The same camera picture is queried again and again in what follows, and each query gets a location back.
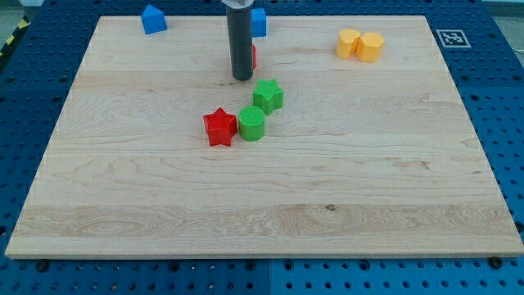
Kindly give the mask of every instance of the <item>wood grain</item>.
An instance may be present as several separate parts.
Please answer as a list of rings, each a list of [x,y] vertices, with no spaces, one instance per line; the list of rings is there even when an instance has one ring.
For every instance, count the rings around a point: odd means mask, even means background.
[[[15,259],[519,256],[522,241],[421,16],[269,18],[254,79],[222,16],[102,17],[6,254]],[[337,58],[337,32],[386,39]],[[258,142],[202,115],[278,79]]]

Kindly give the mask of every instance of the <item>blue house-shaped block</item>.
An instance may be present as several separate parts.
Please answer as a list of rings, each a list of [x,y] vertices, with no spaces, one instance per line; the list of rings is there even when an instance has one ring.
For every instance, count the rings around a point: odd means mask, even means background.
[[[253,37],[264,37],[267,34],[267,20],[264,8],[251,10],[251,22],[253,24]]]
[[[147,5],[140,17],[142,18],[142,24],[144,25],[144,31],[146,31],[146,34],[167,30],[164,12],[160,9]]]

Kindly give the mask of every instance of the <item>blue pegboard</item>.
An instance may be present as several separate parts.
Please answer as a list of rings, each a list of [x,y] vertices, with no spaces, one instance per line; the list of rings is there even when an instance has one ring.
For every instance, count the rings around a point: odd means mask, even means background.
[[[0,248],[5,250],[99,16],[223,15],[220,0],[47,0],[0,76]],[[524,70],[477,0],[264,0],[268,15],[424,15],[462,30],[439,43],[504,198],[524,229]],[[524,293],[524,259],[366,261],[11,261],[0,294]]]

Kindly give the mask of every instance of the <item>green block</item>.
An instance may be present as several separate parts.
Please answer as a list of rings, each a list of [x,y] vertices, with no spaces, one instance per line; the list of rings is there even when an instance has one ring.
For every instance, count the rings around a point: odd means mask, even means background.
[[[253,91],[253,105],[261,108],[266,115],[282,107],[283,90],[278,87],[276,79],[259,80]]]
[[[240,136],[247,141],[259,140],[264,136],[264,111],[256,106],[244,107],[238,114]]]

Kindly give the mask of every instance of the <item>yellow cylinder block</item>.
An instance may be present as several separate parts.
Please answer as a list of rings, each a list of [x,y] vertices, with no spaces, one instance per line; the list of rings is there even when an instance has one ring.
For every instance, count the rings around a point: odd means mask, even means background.
[[[360,32],[356,29],[343,29],[338,33],[337,55],[348,59],[353,55],[359,43]]]
[[[357,57],[361,61],[375,62],[381,54],[386,41],[379,33],[367,32],[359,38],[357,46]]]

